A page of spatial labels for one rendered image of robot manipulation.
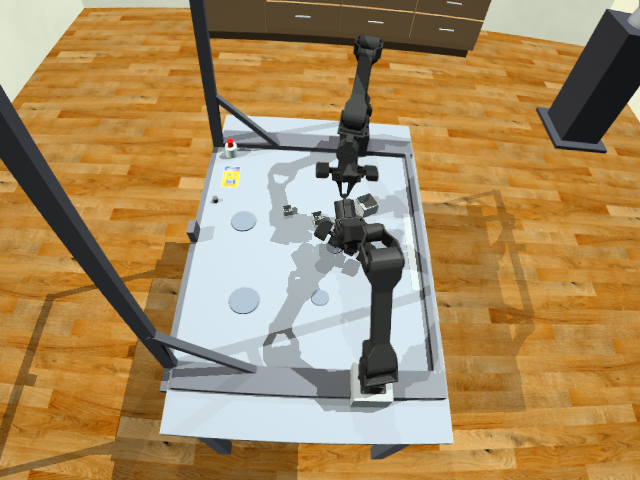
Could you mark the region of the white flat bar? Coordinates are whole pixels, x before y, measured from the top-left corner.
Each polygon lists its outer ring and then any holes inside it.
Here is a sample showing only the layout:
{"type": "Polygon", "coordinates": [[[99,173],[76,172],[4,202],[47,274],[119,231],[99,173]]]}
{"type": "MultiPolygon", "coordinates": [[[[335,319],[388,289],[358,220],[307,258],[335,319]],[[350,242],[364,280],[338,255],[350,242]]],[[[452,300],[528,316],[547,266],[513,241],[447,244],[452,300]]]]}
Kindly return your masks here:
{"type": "Polygon", "coordinates": [[[406,245],[407,245],[407,252],[408,252],[412,291],[420,291],[410,215],[409,214],[402,214],[402,215],[403,215],[403,223],[404,223],[406,245]]]}

